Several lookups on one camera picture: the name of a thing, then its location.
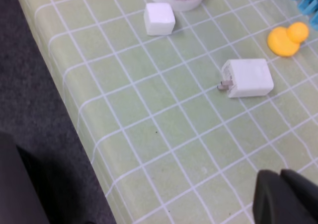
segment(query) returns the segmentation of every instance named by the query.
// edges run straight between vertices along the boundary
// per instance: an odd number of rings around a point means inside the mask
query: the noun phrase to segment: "white cube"
[[[265,59],[227,60],[222,67],[224,81],[232,81],[228,97],[265,96],[274,82]]]
[[[172,33],[175,18],[168,3],[147,3],[144,13],[148,35],[168,35]]]

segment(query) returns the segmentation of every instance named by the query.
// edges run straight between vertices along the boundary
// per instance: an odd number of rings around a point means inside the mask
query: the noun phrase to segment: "rubber duck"
[[[293,56],[300,44],[309,36],[309,28],[302,22],[291,24],[288,28],[276,27],[267,38],[268,47],[281,57]]]

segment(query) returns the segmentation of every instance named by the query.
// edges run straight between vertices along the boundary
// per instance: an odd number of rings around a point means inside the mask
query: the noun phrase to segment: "gray carpet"
[[[114,224],[18,0],[0,0],[0,15],[0,131],[48,167],[59,224]]]

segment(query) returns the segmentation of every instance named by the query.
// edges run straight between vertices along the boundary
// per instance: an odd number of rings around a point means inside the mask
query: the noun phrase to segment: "black plastic item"
[[[0,133],[0,224],[49,224],[11,136]]]
[[[283,169],[280,176],[288,183],[298,200],[318,222],[318,186],[290,169]]]
[[[257,175],[253,214],[256,224],[317,224],[289,184],[270,170]]]

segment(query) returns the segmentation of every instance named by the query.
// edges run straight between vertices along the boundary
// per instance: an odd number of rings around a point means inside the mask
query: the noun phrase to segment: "green tablecloth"
[[[151,0],[19,1],[119,224],[250,223],[259,169],[318,182],[318,33],[294,58],[266,46],[308,21],[293,1],[204,0],[167,37],[145,33]],[[266,58],[274,90],[219,92],[235,58]]]

